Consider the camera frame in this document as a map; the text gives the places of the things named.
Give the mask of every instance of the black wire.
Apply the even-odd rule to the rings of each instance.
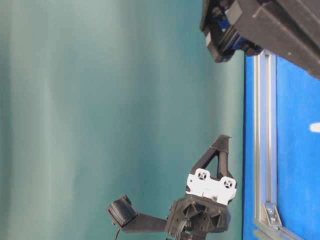
[[[118,231],[116,231],[116,234],[115,234],[115,237],[114,237],[114,240],[117,240],[118,239],[118,235],[120,233],[120,228],[118,229]]]

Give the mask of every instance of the metal frame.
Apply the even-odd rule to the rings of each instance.
[[[301,240],[282,225],[277,210],[276,55],[254,57],[254,231],[261,240]]]

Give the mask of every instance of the white mounting plate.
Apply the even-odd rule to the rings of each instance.
[[[228,205],[229,201],[236,196],[236,184],[236,180],[227,176],[223,176],[220,181],[211,179],[208,170],[198,168],[194,175],[189,174],[186,185],[190,191],[185,192]]]

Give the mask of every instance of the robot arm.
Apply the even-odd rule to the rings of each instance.
[[[167,220],[135,211],[124,195],[106,209],[112,223],[125,233],[166,232],[176,240],[204,240],[207,233],[228,230],[228,204],[237,191],[237,183],[228,171],[228,145],[229,137],[220,135],[193,166],[186,195],[173,202]],[[217,174],[211,177],[205,168],[215,156]]]
[[[320,79],[320,1],[203,0],[200,29],[218,63],[262,49]]]

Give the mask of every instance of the teal backdrop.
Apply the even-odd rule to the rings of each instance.
[[[0,1],[1,240],[110,240],[122,194],[165,218],[219,134],[238,190],[207,239],[242,238],[244,56],[213,63],[201,5]]]

